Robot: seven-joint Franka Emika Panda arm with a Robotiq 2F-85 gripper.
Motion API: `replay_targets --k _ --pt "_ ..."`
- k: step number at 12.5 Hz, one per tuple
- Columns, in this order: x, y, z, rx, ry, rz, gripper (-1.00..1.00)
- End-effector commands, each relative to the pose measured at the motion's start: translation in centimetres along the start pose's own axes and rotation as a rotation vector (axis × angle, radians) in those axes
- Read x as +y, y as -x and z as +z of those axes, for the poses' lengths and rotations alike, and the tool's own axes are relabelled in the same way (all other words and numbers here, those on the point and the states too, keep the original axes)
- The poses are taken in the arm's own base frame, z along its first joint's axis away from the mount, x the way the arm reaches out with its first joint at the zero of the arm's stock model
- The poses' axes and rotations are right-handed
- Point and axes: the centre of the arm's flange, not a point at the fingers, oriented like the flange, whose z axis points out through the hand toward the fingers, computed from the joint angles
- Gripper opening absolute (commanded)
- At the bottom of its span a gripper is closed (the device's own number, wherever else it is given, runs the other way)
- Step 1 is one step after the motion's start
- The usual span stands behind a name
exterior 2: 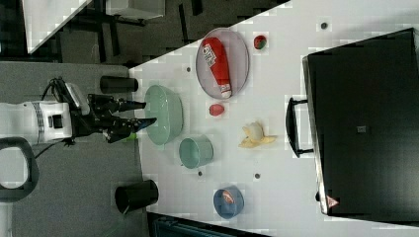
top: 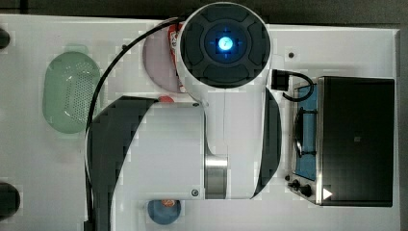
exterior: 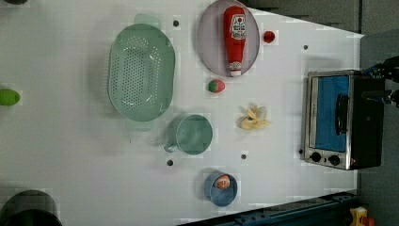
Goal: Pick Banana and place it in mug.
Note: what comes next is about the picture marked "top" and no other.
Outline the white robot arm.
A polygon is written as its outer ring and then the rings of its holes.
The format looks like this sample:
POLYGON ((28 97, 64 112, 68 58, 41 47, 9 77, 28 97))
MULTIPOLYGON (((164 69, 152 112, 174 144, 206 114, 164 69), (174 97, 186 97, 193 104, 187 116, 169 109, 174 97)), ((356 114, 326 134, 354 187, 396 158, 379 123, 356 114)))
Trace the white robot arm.
POLYGON ((183 97, 121 96, 86 128, 85 231, 152 231, 186 200, 251 199, 281 154, 265 22, 236 3, 206 5, 177 21, 183 97))

